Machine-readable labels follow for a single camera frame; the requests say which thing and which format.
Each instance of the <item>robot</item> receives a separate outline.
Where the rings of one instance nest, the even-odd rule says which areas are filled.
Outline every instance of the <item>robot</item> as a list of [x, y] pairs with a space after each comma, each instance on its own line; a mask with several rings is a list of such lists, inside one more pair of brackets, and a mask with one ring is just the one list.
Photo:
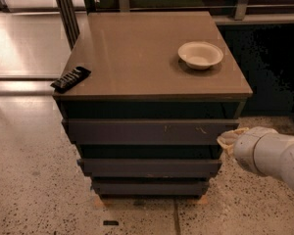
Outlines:
[[281, 180], [294, 191], [294, 136], [254, 127], [225, 132], [217, 141], [243, 169]]

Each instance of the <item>white rounded object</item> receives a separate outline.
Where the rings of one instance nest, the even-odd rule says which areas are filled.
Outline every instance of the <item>white rounded object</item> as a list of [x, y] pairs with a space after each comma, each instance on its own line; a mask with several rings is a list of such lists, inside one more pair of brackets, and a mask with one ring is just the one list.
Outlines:
[[205, 70], [221, 62], [222, 50], [207, 42], [188, 42], [178, 49], [178, 56], [192, 69]]

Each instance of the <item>black remote control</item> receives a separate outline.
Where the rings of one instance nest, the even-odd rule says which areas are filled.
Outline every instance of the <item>black remote control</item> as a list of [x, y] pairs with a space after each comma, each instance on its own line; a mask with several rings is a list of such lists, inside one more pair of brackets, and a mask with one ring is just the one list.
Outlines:
[[72, 87], [76, 86], [78, 83], [82, 82], [90, 75], [91, 71], [83, 67], [76, 67], [74, 70], [66, 73], [61, 76], [53, 83], [50, 84], [51, 87], [54, 87], [56, 91], [60, 93], [65, 93], [70, 90]]

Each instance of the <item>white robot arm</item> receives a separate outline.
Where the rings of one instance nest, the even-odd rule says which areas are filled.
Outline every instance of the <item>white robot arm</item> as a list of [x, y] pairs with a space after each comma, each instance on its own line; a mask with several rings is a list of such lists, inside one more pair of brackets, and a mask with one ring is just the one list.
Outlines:
[[294, 191], [294, 136], [254, 127], [240, 134], [232, 149], [243, 169], [284, 181]]

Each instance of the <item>floor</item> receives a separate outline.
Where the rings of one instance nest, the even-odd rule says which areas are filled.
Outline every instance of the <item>floor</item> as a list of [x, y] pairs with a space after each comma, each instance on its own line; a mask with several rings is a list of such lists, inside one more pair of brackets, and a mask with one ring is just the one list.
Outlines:
[[[60, 74], [70, 49], [59, 16], [20, 16], [13, 28], [8, 22], [16, 16], [0, 17], [6, 21], [0, 32], [7, 27], [0, 38], [5, 47], [0, 74], [43, 74], [44, 68]], [[25, 62], [33, 50], [43, 54]], [[294, 235], [294, 193], [283, 182], [244, 171], [225, 153], [218, 175], [199, 200], [101, 200], [76, 164], [78, 152], [61, 126], [50, 91], [38, 95], [35, 84], [14, 86], [0, 84], [0, 234]], [[14, 94], [18, 88], [26, 93]], [[242, 117], [239, 127], [259, 125], [294, 135], [289, 117]]]

